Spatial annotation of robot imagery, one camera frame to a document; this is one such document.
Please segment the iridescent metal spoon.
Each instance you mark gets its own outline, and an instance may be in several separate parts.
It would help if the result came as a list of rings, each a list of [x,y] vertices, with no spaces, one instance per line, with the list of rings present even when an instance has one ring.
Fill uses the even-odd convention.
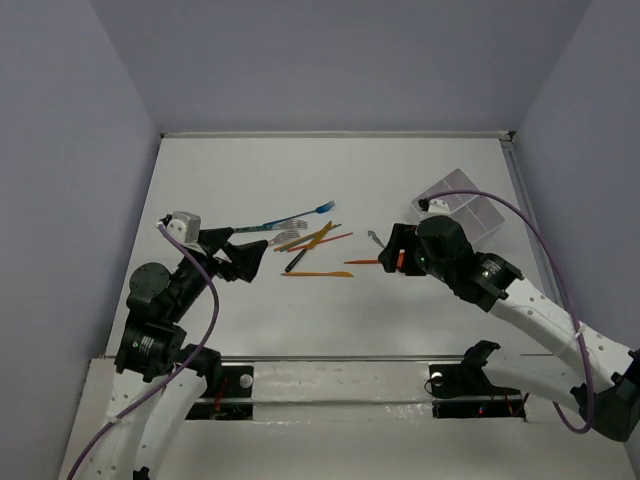
[[[378,246],[380,246],[382,249],[384,249],[384,248],[385,248],[385,244],[380,240],[380,238],[377,236],[377,234],[376,234],[374,231],[369,230],[369,231],[367,232],[367,235],[368,235],[368,237],[369,237],[372,241],[374,241],[374,242],[375,242]]]

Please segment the blue plastic fork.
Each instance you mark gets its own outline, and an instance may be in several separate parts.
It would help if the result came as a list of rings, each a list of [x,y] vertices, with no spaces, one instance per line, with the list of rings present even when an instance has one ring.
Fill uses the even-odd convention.
[[[286,221],[289,221],[289,220],[298,219],[298,218],[301,218],[301,217],[304,217],[304,216],[307,216],[307,215],[311,215],[311,214],[324,214],[324,213],[329,212],[334,206],[335,206],[335,201],[331,200],[331,201],[326,202],[326,203],[324,203],[324,204],[322,204],[322,205],[320,205],[320,206],[318,206],[318,207],[316,207],[314,209],[311,209],[311,210],[308,210],[308,211],[304,211],[304,212],[301,212],[301,213],[298,213],[298,214],[294,214],[292,216],[288,216],[288,217],[285,217],[285,218],[282,218],[282,219],[266,222],[266,223],[264,223],[264,226],[276,225],[276,224],[279,224],[279,223],[283,223],[283,222],[286,222]]]

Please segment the blue handled metal fork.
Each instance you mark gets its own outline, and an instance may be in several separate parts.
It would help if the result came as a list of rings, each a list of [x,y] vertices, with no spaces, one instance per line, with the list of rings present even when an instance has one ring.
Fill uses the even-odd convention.
[[[278,223],[269,223],[256,226],[236,227],[235,233],[257,233],[274,230],[306,230],[308,223],[300,219],[288,219]]]

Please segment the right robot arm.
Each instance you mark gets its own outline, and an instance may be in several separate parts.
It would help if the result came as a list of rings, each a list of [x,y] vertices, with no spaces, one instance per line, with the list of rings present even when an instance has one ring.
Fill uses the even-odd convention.
[[[500,359],[481,341],[460,364],[470,391],[507,387],[578,414],[600,435],[626,442],[639,423],[639,353],[571,315],[503,257],[477,252],[448,216],[395,224],[378,256],[388,273],[431,276],[460,300],[517,328],[548,351],[537,361]]]

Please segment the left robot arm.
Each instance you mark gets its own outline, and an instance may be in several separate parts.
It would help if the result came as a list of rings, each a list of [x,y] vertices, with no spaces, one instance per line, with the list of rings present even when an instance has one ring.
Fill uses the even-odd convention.
[[[220,313],[213,280],[251,282],[268,243],[233,245],[232,228],[175,215],[156,228],[182,259],[175,270],[151,262],[131,275],[103,425],[70,479],[156,478],[196,399],[226,387],[221,355],[206,346]]]

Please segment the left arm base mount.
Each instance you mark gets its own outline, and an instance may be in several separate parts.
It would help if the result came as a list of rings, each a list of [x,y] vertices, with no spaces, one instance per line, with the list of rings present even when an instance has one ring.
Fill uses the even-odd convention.
[[[224,363],[214,387],[208,387],[186,416],[188,421],[249,421],[253,419],[254,365]]]

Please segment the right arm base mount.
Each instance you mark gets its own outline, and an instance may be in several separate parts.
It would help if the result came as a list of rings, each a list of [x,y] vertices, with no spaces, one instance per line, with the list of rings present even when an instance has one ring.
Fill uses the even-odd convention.
[[[484,373],[489,356],[499,348],[495,342],[482,340],[459,363],[429,367],[423,389],[433,399],[436,419],[526,418],[528,395],[494,386]]]

